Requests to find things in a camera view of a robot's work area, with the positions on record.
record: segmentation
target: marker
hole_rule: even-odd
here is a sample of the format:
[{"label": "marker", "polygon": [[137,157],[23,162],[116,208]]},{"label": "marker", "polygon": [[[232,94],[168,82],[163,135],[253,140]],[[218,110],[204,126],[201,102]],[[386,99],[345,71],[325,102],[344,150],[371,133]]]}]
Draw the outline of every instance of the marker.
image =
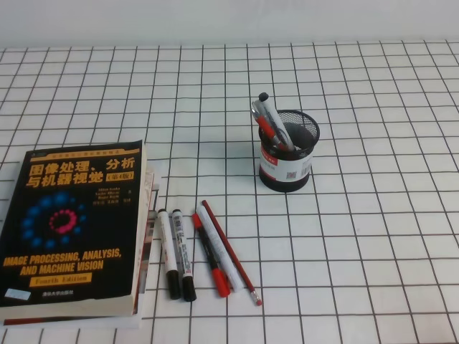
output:
[{"label": "marker", "polygon": [[217,230],[215,229],[215,226],[212,223],[209,214],[207,213],[207,210],[204,208],[204,206],[198,206],[196,212],[202,224],[204,225],[204,229],[210,239],[210,243],[212,244],[214,252],[219,258],[220,264],[222,264],[223,270],[230,280],[229,283],[231,283],[232,289],[235,292],[241,291],[244,289],[244,283],[237,273],[236,267],[232,263],[227,250],[224,248],[222,240],[220,239],[220,236],[218,235]]},{"label": "marker", "polygon": [[179,271],[177,269],[177,261],[175,260],[174,243],[172,240],[169,215],[165,209],[160,209],[158,211],[158,220],[159,226],[161,227],[161,233],[163,234],[163,252],[169,294],[171,299],[177,300],[180,298]]},{"label": "marker", "polygon": [[184,288],[184,300],[191,302],[195,301],[197,297],[196,291],[194,290],[193,272],[188,258],[188,249],[186,248],[183,223],[183,216],[180,209],[175,209],[172,212],[172,224],[174,225],[175,238],[181,260],[181,285]]},{"label": "marker", "polygon": [[214,278],[215,287],[217,287],[218,295],[220,297],[227,297],[231,290],[228,287],[228,284],[224,278],[223,272],[218,268],[217,260],[215,259],[214,254],[212,253],[212,247],[210,246],[209,237],[202,226],[201,220],[199,219],[198,214],[191,215],[193,218],[194,229],[198,232],[199,238],[201,239],[202,248],[206,254],[207,261],[210,265],[210,270],[212,271],[212,277]]},{"label": "marker", "polygon": [[260,101],[260,108],[263,108],[263,110],[265,111],[267,115],[267,120],[271,123],[271,126],[273,127],[279,139],[287,146],[289,151],[294,151],[295,146],[293,145],[293,142],[290,136],[288,135],[284,123],[280,119],[278,111],[275,109],[274,103],[271,100],[270,96],[267,93],[263,92],[260,93],[260,95],[258,96],[258,100]]},{"label": "marker", "polygon": [[252,103],[252,108],[250,109],[252,112],[252,116],[254,117],[255,121],[258,123],[260,128],[263,130],[264,134],[271,140],[271,142],[283,151],[288,151],[288,147],[279,140],[278,136],[276,135],[274,129],[271,128],[270,124],[267,122],[265,116],[261,116],[258,111],[256,111],[255,102]]}]

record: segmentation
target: red marker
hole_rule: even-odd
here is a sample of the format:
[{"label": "red marker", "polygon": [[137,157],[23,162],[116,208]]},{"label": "red marker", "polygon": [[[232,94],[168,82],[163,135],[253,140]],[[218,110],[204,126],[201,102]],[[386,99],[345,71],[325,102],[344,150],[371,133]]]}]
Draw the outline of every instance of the red marker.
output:
[{"label": "red marker", "polygon": [[239,271],[242,279],[244,280],[245,284],[247,285],[247,288],[249,288],[250,295],[252,296],[252,299],[254,300],[254,302],[255,302],[255,304],[257,306],[261,306],[262,305],[261,297],[258,295],[257,291],[253,287],[253,284],[250,281],[250,278],[245,273],[244,267],[242,267],[241,262],[237,258],[235,251],[232,249],[230,242],[228,241],[228,239],[224,235],[224,232],[223,232],[222,228],[220,227],[217,219],[215,218],[214,213],[212,213],[212,210],[210,209],[210,205],[205,200],[202,202],[202,205],[207,210],[207,213],[209,213],[210,219],[212,220],[212,222],[213,222],[213,224],[215,226],[215,229],[217,230],[218,235],[220,235],[220,239],[222,240],[224,247],[227,249],[228,254],[231,257],[233,263],[235,263],[237,271]]},{"label": "red marker", "polygon": [[209,261],[210,269],[212,271],[212,276],[214,278],[215,286],[217,287],[218,294],[220,297],[227,297],[231,291],[228,287],[227,281],[224,278],[223,272],[218,268],[217,260],[212,253],[212,247],[210,246],[209,237],[207,236],[204,228],[202,227],[201,220],[198,217],[198,214],[193,214],[191,216],[194,222],[194,229],[199,234],[201,239],[204,252],[206,253],[207,260]]}]

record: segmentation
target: white marker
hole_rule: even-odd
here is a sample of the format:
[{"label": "white marker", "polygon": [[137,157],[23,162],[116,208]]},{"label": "white marker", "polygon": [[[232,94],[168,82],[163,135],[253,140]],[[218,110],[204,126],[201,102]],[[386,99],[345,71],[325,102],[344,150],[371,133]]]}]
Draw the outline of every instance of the white marker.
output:
[{"label": "white marker", "polygon": [[215,226],[212,223],[207,210],[204,208],[204,206],[198,206],[196,213],[202,222],[202,226],[204,227],[204,230],[210,239],[210,244],[212,245],[215,254],[218,256],[224,272],[227,274],[228,279],[230,280],[229,283],[231,283],[232,289],[235,292],[239,292],[240,290],[244,289],[244,282],[237,273],[236,267],[233,264],[230,255],[224,248],[223,242],[220,239],[220,235],[218,235],[218,232],[215,229]]},{"label": "white marker", "polygon": [[175,260],[171,223],[169,222],[169,215],[165,209],[160,209],[158,211],[158,220],[163,237],[163,253],[169,294],[171,295],[171,299],[177,300],[180,298],[179,271],[177,269],[177,261]]},{"label": "white marker", "polygon": [[259,108],[264,108],[265,114],[268,117],[267,121],[271,123],[279,139],[288,147],[289,151],[294,151],[295,146],[293,145],[292,139],[288,135],[287,129],[285,129],[284,123],[280,119],[278,111],[275,109],[274,102],[271,100],[270,96],[263,92],[258,96],[258,100],[261,105]]},{"label": "white marker", "polygon": [[184,300],[187,302],[195,301],[196,291],[194,290],[193,272],[188,258],[188,249],[186,248],[183,216],[179,209],[175,209],[172,212],[172,224],[174,225],[175,238],[181,260],[181,285],[184,288]]}]

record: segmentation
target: stack of books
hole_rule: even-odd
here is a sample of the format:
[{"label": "stack of books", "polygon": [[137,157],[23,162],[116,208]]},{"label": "stack of books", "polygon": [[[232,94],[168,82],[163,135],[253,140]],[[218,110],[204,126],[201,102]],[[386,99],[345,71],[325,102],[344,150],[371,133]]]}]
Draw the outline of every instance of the stack of books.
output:
[{"label": "stack of books", "polygon": [[153,177],[142,141],[27,152],[0,236],[0,325],[139,325]]}]

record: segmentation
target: red pen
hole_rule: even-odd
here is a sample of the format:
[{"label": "red pen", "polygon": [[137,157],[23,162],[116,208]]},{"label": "red pen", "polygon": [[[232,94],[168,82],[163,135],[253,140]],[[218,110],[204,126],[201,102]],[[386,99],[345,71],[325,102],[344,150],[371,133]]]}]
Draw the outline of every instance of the red pen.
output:
[{"label": "red pen", "polygon": [[231,291],[224,278],[223,272],[218,268],[217,260],[212,253],[212,247],[210,246],[209,237],[207,236],[204,228],[202,227],[201,220],[198,214],[191,215],[194,222],[194,229],[198,232],[199,238],[201,239],[204,252],[209,262],[210,269],[212,271],[212,277],[214,278],[215,286],[217,287],[218,294],[220,297],[227,297]]},{"label": "red pen", "polygon": [[273,129],[273,127],[271,127],[271,125],[267,122],[267,120],[262,115],[254,111],[253,109],[252,109],[252,115],[254,119],[257,121],[260,128],[262,128],[265,135],[271,140],[271,142],[273,142],[274,145],[279,147],[279,149],[281,149],[282,151],[288,151],[288,147],[282,143],[282,141],[276,135],[275,130]]}]

